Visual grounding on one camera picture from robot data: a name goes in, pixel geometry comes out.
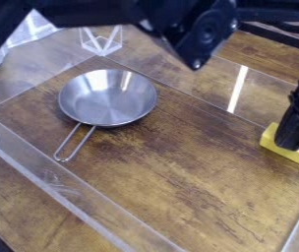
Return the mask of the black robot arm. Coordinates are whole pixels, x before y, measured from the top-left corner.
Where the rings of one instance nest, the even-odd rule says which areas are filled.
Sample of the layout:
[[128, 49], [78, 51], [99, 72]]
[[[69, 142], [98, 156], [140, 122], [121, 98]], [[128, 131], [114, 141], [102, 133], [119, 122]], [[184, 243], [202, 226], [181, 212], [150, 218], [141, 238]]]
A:
[[0, 48], [35, 11], [58, 28], [132, 25], [198, 69], [241, 23], [299, 33], [299, 0], [0, 0]]

